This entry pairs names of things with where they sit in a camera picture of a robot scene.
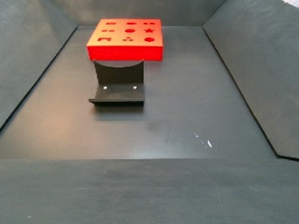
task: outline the gray floor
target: gray floor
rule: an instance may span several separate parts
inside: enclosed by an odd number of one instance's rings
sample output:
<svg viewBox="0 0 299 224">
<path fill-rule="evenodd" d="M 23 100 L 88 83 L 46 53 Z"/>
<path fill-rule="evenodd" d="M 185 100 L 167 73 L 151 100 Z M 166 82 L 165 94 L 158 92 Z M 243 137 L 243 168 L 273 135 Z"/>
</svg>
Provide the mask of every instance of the gray floor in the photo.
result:
<svg viewBox="0 0 299 224">
<path fill-rule="evenodd" d="M 6 160 L 0 222 L 295 224 L 299 164 L 229 159 Z"/>
<path fill-rule="evenodd" d="M 80 27 L 0 134 L 0 158 L 239 158 L 274 153 L 201 27 L 165 27 L 145 63 L 145 107 L 95 108 Z"/>
</svg>

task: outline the scratch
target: scratch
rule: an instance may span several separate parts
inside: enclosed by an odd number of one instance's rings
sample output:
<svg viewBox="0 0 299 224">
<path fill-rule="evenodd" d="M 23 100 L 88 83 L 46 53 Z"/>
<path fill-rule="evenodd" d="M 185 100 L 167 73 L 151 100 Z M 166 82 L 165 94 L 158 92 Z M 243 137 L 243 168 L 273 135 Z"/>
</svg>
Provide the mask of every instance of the scratch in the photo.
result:
<svg viewBox="0 0 299 224">
<path fill-rule="evenodd" d="M 223 212 L 223 216 L 225 216 L 225 220 L 227 223 L 231 223 L 230 221 L 230 216 L 229 214 L 226 213 L 226 210 L 225 210 L 225 206 L 223 206 L 223 203 L 222 203 L 222 197 L 221 197 L 221 186 L 218 184 L 218 182 L 211 178 L 210 174 L 206 172 L 206 171 L 202 171 L 203 175 L 207 177 L 207 179 L 211 181 L 211 183 L 217 186 L 218 188 L 218 192 L 219 192 L 219 209 L 221 211 Z"/>
<path fill-rule="evenodd" d="M 209 145 L 210 145 L 210 147 L 213 148 L 213 146 L 211 146 L 211 141 L 209 140 Z"/>
<path fill-rule="evenodd" d="M 173 129 L 174 129 L 174 125 L 171 124 L 171 128 L 170 128 L 169 135 L 167 135 L 167 139 L 166 139 L 166 146 L 169 145 L 169 142 L 170 142 Z"/>
</svg>

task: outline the red box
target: red box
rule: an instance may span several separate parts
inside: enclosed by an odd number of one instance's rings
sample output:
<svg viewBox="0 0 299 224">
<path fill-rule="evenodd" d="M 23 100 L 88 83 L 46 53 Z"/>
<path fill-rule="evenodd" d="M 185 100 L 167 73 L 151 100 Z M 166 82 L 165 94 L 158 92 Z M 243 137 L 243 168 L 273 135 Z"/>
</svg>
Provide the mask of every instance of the red box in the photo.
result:
<svg viewBox="0 0 299 224">
<path fill-rule="evenodd" d="M 102 19 L 88 44 L 91 60 L 163 60 L 161 19 Z"/>
</svg>

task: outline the dark gray surface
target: dark gray surface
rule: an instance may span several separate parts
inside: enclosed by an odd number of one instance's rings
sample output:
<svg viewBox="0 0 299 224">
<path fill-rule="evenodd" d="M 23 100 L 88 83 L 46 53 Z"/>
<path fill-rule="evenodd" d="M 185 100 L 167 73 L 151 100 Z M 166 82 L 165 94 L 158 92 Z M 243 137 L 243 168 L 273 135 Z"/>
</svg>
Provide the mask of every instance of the dark gray surface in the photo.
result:
<svg viewBox="0 0 299 224">
<path fill-rule="evenodd" d="M 299 158 L 299 10 L 230 0 L 205 30 L 277 153 Z"/>
<path fill-rule="evenodd" d="M 163 25 L 203 25 L 227 0 L 52 0 L 79 25 L 102 18 L 161 18 Z"/>
<path fill-rule="evenodd" d="M 295 224 L 299 164 L 221 159 L 2 161 L 0 222 Z"/>
<path fill-rule="evenodd" d="M 0 129 L 75 28 L 48 0 L 0 1 Z"/>
<path fill-rule="evenodd" d="M 95 108 L 80 27 L 0 134 L 0 158 L 274 158 L 201 27 L 165 27 L 145 63 L 145 106 Z"/>
</svg>

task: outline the black stand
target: black stand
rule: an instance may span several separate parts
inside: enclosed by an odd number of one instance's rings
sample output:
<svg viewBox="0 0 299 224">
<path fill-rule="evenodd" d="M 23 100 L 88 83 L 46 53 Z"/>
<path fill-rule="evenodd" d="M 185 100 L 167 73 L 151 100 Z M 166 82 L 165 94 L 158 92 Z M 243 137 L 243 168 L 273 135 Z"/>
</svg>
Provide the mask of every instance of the black stand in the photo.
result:
<svg viewBox="0 0 299 224">
<path fill-rule="evenodd" d="M 104 66 L 96 61 L 98 93 L 94 104 L 145 103 L 145 62 L 134 66 Z"/>
</svg>

